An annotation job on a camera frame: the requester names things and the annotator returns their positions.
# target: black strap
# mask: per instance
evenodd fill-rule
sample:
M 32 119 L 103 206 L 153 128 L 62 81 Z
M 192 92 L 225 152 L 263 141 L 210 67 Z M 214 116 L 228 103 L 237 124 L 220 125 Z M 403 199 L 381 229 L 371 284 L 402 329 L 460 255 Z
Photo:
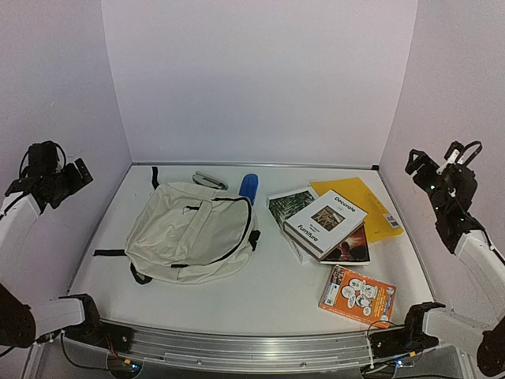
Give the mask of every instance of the black strap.
M 139 284 L 147 284 L 147 283 L 151 282 L 151 280 L 152 280 L 152 278 L 150 276 L 140 274 L 139 272 L 137 272 L 133 263 L 130 263 L 129 270 L 132 272 L 133 278 L 135 279 L 135 281 Z
M 252 251 L 256 250 L 256 245 L 258 244 L 258 239 L 260 238 L 260 231 L 251 231 L 249 235 L 249 243 L 252 246 Z
M 97 249 L 93 254 L 93 257 L 124 257 L 125 251 L 120 249 L 102 250 Z
M 159 186 L 158 182 L 158 168 L 157 167 L 152 167 L 152 180 L 151 180 L 152 186 L 154 189 L 157 189 Z

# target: wall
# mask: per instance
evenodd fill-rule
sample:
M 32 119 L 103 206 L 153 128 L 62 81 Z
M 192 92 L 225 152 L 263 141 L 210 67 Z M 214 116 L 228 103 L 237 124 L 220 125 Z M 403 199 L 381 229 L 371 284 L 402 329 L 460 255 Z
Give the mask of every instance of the wall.
M 378 164 L 416 8 L 103 0 L 133 160 Z
M 59 142 L 71 160 L 82 157 L 95 178 L 57 210 L 48 208 L 15 267 L 0 272 L 22 302 L 36 304 L 65 294 L 131 158 L 100 0 L 2 2 L 0 24 L 0 190 L 17 177 L 28 146 L 45 140 Z M 16 349 L 2 358 L 0 377 L 19 377 L 26 354 Z
M 380 162 L 381 171 L 412 231 L 437 294 L 472 317 L 487 319 L 473 279 L 435 231 L 427 196 L 405 174 L 411 148 L 442 163 L 449 144 L 481 140 L 470 168 L 479 188 L 470 209 L 505 252 L 505 3 L 419 1 L 402 95 Z

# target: back wall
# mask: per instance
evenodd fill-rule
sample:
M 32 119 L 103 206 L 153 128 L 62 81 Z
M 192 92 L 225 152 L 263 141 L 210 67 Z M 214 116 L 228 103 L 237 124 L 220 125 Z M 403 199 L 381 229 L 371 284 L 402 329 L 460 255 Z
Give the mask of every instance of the back wall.
M 417 1 L 103 0 L 133 161 L 378 164 Z

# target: table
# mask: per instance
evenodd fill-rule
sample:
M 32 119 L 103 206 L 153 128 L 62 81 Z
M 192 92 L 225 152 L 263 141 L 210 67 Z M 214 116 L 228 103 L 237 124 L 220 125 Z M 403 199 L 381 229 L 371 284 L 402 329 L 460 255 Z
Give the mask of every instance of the table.
M 244 336 L 294 336 L 366 330 L 367 325 L 318 308 L 331 266 L 301 265 L 266 208 L 268 196 L 310 181 L 360 177 L 399 220 L 377 171 L 278 166 L 160 165 L 159 182 L 191 182 L 195 171 L 221 178 L 238 194 L 246 174 L 260 187 L 254 210 L 261 237 L 247 265 L 200 285 L 135 282 L 126 257 L 93 257 L 95 249 L 122 249 L 153 192 L 150 166 L 132 166 L 81 263 L 71 293 L 87 293 L 103 319 L 151 328 Z M 372 262 L 353 268 L 398 288 L 392 321 L 401 324 L 413 304 L 433 301 L 407 233 L 369 245 Z

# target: blue object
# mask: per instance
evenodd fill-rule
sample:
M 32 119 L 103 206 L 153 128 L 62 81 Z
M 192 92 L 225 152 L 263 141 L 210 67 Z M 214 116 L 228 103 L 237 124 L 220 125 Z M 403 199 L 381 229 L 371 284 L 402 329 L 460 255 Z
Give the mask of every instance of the blue object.
M 240 185 L 240 196 L 247 197 L 251 201 L 251 205 L 254 205 L 254 199 L 256 198 L 256 191 L 258 190 L 258 185 L 260 181 L 258 180 L 258 175 L 247 174 L 242 179 L 242 184 Z

